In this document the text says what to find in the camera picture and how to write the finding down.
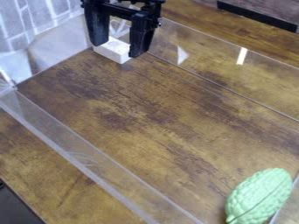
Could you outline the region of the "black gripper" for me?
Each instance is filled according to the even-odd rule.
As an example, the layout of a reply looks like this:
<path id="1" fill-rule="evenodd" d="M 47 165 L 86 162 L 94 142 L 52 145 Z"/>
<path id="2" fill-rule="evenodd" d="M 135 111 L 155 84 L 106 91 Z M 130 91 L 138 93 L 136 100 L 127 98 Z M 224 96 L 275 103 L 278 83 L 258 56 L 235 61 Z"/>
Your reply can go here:
<path id="1" fill-rule="evenodd" d="M 122 6 L 128 1 L 131 4 L 142 3 L 139 10 Z M 155 29 L 162 25 L 160 13 L 166 0 L 80 0 L 84 9 L 88 37 L 94 46 L 108 42 L 110 16 L 131 21 L 130 52 L 131 58 L 139 57 L 150 50 Z"/>

